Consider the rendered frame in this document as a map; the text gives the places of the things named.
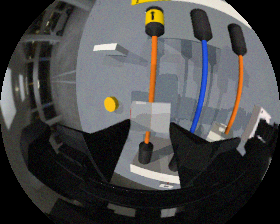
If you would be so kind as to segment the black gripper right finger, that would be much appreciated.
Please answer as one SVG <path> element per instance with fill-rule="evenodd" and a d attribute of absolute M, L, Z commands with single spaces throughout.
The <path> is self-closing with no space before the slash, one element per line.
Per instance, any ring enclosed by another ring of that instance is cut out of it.
<path fill-rule="evenodd" d="M 210 166 L 217 154 L 239 147 L 241 142 L 241 138 L 237 137 L 226 138 L 224 141 L 205 141 L 175 122 L 169 123 L 169 133 L 181 188 L 191 187 L 192 182 Z"/>

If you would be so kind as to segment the yellow disc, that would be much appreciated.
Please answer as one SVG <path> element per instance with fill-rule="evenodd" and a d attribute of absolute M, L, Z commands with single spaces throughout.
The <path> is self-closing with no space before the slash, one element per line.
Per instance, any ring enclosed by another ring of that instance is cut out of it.
<path fill-rule="evenodd" d="M 115 97 L 107 97 L 105 98 L 104 103 L 105 108 L 107 111 L 115 111 L 115 109 L 119 108 L 119 101 Z"/>

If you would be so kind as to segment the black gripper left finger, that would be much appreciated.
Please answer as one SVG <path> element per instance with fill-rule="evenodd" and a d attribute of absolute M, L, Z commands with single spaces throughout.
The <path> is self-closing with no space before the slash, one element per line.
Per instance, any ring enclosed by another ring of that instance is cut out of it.
<path fill-rule="evenodd" d="M 79 149 L 89 156 L 102 182 L 110 183 L 117 161 L 119 161 L 122 147 L 127 141 L 130 129 L 130 119 L 111 124 L 100 131 L 87 133 L 79 129 L 70 128 L 65 124 L 56 124 L 62 144 Z"/>

